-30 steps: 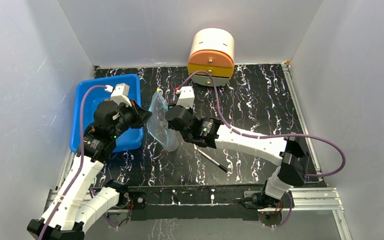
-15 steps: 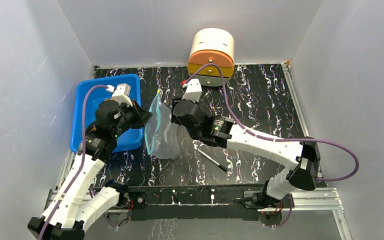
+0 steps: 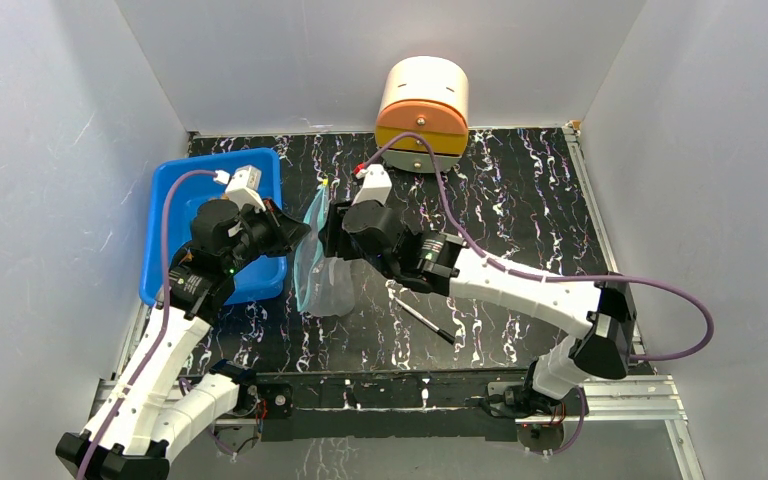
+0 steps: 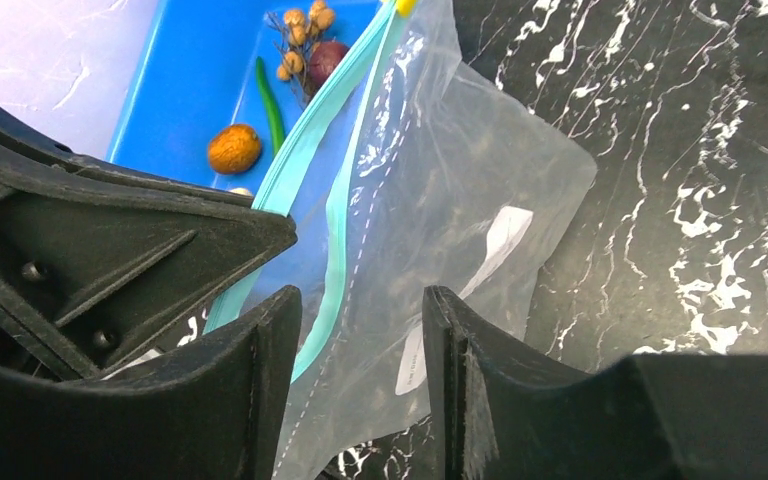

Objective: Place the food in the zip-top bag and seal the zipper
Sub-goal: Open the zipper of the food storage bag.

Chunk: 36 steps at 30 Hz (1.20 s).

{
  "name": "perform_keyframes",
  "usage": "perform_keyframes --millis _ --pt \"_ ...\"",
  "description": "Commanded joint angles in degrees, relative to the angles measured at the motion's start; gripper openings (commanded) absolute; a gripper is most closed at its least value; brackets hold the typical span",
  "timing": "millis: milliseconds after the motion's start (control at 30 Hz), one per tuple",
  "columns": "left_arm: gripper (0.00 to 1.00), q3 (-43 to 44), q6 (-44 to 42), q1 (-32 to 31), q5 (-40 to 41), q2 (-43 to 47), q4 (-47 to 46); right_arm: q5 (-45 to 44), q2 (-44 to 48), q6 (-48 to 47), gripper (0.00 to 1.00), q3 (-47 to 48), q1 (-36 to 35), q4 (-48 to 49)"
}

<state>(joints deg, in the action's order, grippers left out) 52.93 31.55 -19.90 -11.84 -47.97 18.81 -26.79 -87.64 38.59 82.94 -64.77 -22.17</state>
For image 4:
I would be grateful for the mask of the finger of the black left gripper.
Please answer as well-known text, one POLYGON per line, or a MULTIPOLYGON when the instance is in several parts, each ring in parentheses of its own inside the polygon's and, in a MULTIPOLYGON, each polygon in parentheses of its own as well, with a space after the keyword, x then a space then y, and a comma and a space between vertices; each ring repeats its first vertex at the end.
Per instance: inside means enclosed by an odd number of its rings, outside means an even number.
POLYGON ((0 107, 0 364, 112 371, 292 246, 248 196, 78 154, 0 107))

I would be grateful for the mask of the clear zip top bag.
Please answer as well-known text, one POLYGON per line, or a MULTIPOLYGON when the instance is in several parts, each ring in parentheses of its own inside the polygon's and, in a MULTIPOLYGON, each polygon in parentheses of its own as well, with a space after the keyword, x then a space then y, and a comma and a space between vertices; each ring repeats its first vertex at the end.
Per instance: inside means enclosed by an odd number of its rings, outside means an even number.
POLYGON ((284 285, 298 345, 270 479, 430 410, 422 297, 446 286, 514 336, 540 268, 594 179, 593 158, 462 59, 449 1, 385 2, 291 128, 254 205, 296 243, 223 292, 207 330, 284 285))

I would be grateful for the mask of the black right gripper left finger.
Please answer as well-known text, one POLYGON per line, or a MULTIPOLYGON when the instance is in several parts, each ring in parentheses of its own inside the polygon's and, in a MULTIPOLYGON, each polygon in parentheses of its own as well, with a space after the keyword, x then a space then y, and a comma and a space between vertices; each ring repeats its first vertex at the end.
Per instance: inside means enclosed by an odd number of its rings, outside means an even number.
POLYGON ((0 367, 0 479, 268 479, 301 294, 107 379, 55 383, 0 367))

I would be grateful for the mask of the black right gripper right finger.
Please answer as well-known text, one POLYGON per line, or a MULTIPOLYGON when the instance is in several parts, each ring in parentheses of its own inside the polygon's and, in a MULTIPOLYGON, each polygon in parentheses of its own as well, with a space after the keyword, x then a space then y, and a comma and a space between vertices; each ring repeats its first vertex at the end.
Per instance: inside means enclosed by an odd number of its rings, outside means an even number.
POLYGON ((442 286, 422 322, 443 479, 768 479, 768 355, 630 355, 587 374, 442 286))

